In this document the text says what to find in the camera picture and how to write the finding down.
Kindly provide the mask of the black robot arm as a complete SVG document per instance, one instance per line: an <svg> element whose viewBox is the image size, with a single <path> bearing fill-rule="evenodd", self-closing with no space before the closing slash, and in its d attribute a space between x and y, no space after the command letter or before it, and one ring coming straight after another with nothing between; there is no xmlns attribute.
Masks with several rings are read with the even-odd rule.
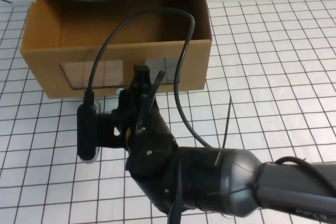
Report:
<svg viewBox="0 0 336 224"><path fill-rule="evenodd" d="M199 209L246 217L258 208L335 223L335 165L296 157L261 162L251 151L182 147L161 117L147 66L134 67L118 109L129 153L126 169L153 205L180 223Z"/></svg>

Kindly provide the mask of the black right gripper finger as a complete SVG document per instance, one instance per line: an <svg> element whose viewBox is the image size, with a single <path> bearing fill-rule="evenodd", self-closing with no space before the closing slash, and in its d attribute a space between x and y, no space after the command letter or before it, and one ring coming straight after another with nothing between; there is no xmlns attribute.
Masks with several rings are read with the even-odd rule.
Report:
<svg viewBox="0 0 336 224"><path fill-rule="evenodd" d="M142 103L141 107L140 107L140 111L137 117L137 121L136 121L136 127L135 127L135 133L138 134L140 133L143 129L143 120L144 117L146 116L147 111L149 110L149 108L151 107L156 92L163 80L165 76L165 72L160 70L159 73L157 74L156 78L155 78L155 82L151 85L150 90L148 92L148 94L146 95L146 98L144 100L144 102Z"/></svg>

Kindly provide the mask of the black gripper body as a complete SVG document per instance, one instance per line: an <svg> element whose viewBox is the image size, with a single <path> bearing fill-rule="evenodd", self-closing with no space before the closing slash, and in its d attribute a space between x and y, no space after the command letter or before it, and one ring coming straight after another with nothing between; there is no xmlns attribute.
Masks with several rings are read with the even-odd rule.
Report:
<svg viewBox="0 0 336 224"><path fill-rule="evenodd" d="M145 111L142 126L137 119L146 96L136 88L120 92L115 112L124 115L119 125L129 153L126 170L152 204L161 212L181 213L181 158L178 144L154 100Z"/></svg>

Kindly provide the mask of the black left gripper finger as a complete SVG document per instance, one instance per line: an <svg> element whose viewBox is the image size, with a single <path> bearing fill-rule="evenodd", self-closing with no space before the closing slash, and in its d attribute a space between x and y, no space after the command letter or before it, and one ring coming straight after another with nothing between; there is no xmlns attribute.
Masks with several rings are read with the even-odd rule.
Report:
<svg viewBox="0 0 336 224"><path fill-rule="evenodd" d="M132 94L147 94L150 89L150 69L148 66L134 66L133 78L129 86Z"/></svg>

